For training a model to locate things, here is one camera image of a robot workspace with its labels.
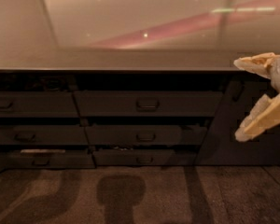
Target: drawer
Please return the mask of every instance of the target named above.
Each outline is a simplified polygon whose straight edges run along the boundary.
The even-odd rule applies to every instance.
[[[218,91],[77,91],[80,115],[213,117]]]
[[[196,158],[194,152],[174,152],[173,150],[99,150],[93,152],[98,166],[186,166]]]
[[[0,145],[87,145],[84,128],[64,126],[0,126]]]
[[[151,146],[200,145],[206,128],[178,125],[94,125],[86,128],[91,145]]]
[[[71,93],[0,92],[0,118],[75,118]]]
[[[3,150],[0,148],[0,168],[94,168],[88,150],[65,149]]]

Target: cabinet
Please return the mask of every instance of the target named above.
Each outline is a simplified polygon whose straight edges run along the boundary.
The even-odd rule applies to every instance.
[[[234,139],[265,92],[228,72],[0,73],[0,167],[279,165],[280,126]]]

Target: brown carpet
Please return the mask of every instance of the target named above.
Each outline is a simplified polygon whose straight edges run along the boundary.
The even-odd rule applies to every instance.
[[[280,167],[0,174],[0,224],[280,224]]]

